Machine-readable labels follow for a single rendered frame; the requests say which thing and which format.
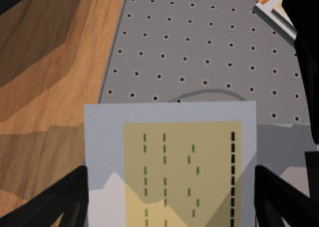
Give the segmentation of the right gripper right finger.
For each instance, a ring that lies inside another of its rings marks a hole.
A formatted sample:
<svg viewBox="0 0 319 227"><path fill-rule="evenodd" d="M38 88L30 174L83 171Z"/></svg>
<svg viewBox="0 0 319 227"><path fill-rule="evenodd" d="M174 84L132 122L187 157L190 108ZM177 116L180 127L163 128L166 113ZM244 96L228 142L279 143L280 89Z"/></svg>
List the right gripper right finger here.
<svg viewBox="0 0 319 227"><path fill-rule="evenodd" d="M263 165L255 166L254 207L259 227L286 227L283 219L290 227L319 227L319 204Z"/></svg>

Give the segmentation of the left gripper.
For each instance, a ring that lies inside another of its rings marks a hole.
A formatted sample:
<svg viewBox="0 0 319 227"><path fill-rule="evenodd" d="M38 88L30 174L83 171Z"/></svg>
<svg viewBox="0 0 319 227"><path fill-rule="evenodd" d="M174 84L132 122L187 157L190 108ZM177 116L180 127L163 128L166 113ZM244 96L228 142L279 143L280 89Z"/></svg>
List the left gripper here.
<svg viewBox="0 0 319 227"><path fill-rule="evenodd" d="M282 0L296 31L294 41L304 85L312 138L319 144L319 0Z"/></svg>

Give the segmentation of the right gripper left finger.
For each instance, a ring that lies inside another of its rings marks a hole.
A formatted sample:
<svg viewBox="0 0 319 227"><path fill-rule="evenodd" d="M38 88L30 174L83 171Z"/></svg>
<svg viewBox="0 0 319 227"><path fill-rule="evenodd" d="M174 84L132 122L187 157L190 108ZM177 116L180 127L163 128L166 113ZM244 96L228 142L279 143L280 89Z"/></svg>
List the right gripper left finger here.
<svg viewBox="0 0 319 227"><path fill-rule="evenodd" d="M88 168L81 165L43 192L0 217L0 227L84 227L89 205Z"/></svg>

